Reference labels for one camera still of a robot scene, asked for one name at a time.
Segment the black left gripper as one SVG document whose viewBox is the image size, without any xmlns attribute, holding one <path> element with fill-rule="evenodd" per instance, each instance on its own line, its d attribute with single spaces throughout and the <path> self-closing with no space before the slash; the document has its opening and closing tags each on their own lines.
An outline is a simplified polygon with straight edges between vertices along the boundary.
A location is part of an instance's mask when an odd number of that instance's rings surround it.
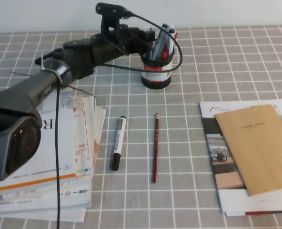
<svg viewBox="0 0 282 229">
<path fill-rule="evenodd" d="M 143 31 L 137 27 L 128 27 L 125 24 L 118 25 L 112 30 L 114 44 L 125 55 L 146 54 L 151 51 L 156 41 L 155 31 Z"/>
</svg>

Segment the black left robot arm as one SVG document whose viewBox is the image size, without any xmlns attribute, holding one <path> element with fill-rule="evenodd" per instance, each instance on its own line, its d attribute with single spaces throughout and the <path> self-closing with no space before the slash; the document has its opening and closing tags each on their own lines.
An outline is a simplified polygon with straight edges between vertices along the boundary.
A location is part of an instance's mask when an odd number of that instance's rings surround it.
<svg viewBox="0 0 282 229">
<path fill-rule="evenodd" d="M 66 86 L 93 73 L 94 68 L 123 55 L 144 54 L 155 32 L 120 25 L 90 38 L 63 44 L 35 63 L 36 75 L 0 91 L 0 181 L 22 167 L 36 153 L 42 120 L 37 107 L 58 86 Z"/>
</svg>

